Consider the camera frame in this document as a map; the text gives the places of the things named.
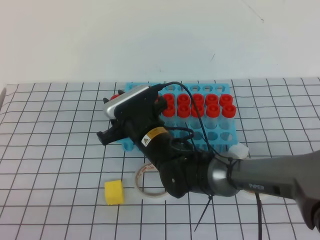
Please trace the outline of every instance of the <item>yellow sponge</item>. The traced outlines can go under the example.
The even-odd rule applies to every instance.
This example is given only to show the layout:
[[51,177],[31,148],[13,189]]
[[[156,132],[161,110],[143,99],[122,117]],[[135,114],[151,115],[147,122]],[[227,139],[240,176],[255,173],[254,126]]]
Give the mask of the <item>yellow sponge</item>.
[[125,202],[125,197],[121,180],[105,182],[104,195],[106,204],[108,205],[123,204]]

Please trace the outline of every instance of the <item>test tube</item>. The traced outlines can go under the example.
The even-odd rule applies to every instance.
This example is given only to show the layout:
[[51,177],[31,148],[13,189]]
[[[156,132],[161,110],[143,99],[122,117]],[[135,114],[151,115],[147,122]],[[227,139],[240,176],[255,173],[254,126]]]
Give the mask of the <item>test tube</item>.
[[204,105],[205,103],[205,98],[202,94],[200,93],[195,93],[192,95],[193,100],[195,101],[195,105]]
[[190,97],[188,94],[186,93],[182,93],[180,94],[177,99],[177,104],[180,105],[180,104],[185,104],[185,105],[190,105]]
[[218,96],[215,94],[208,94],[207,96],[205,96],[205,105],[208,106],[210,104],[214,104],[214,105],[218,105]]
[[219,104],[221,107],[225,105],[232,105],[233,97],[230,94],[222,94],[219,100]]
[[190,106],[187,104],[180,104],[177,110],[177,126],[185,128],[189,124]]
[[175,125],[176,108],[174,104],[168,104],[168,107],[162,112],[162,119],[164,125],[167,127],[173,127]]
[[110,98],[110,100],[115,99],[115,98],[118,97],[118,96],[119,96],[119,94],[113,95],[113,96]]
[[206,107],[204,125],[207,129],[215,129],[218,124],[220,107],[218,104],[209,104]]
[[229,130],[232,127],[234,117],[236,115],[236,107],[231,104],[224,105],[222,108],[220,128]]
[[166,93],[163,95],[163,98],[166,100],[167,104],[173,104],[175,105],[175,95],[172,93]]
[[[205,107],[203,105],[196,105],[196,107],[198,108],[200,117],[202,118],[205,114]],[[192,105],[191,108],[191,119],[190,119],[190,125],[193,129],[199,129],[201,128],[201,124],[198,118],[198,114],[196,111],[196,108],[194,105]]]

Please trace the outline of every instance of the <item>roll of tape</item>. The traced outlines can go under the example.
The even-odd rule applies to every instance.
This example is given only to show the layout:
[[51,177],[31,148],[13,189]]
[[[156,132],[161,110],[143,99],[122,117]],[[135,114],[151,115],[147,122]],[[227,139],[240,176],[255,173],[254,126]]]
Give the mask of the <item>roll of tape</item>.
[[139,187],[139,179],[144,175],[146,172],[154,172],[156,171],[156,167],[152,163],[146,163],[144,164],[135,174],[134,178],[134,189],[135,192],[139,197],[141,197],[143,200],[148,200],[149,202],[164,202],[165,200],[168,200],[171,198],[171,195],[166,192],[160,192],[160,193],[153,193],[153,192],[145,192],[142,191]]

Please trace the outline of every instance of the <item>warning label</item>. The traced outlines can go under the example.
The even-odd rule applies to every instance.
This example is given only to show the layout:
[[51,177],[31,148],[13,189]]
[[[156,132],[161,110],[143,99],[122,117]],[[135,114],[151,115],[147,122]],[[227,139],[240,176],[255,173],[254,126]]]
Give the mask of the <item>warning label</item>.
[[151,140],[158,136],[159,134],[167,133],[168,131],[163,126],[158,126],[152,130],[150,130],[144,137],[142,138],[141,142],[146,147],[151,142]]
[[148,145],[148,143],[151,141],[151,138],[148,137],[148,135],[144,135],[144,137],[142,138],[141,142],[142,144],[146,147]]

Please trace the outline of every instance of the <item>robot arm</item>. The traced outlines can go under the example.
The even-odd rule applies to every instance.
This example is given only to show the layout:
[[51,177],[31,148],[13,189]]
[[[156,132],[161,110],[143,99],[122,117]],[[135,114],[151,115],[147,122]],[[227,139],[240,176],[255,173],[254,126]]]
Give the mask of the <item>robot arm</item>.
[[129,137],[159,170],[166,191],[230,197],[239,190],[296,200],[306,225],[320,231],[320,151],[306,155],[234,161],[230,155],[192,150],[174,141],[159,114],[167,102],[158,96],[164,84],[141,85],[119,97],[104,98],[112,127],[98,132],[103,145]]
[[319,169],[320,151],[315,151],[305,155],[238,161],[231,169],[229,179],[226,166],[213,160],[208,178],[211,188],[220,196],[247,190],[293,199],[308,228],[316,226],[320,231]]

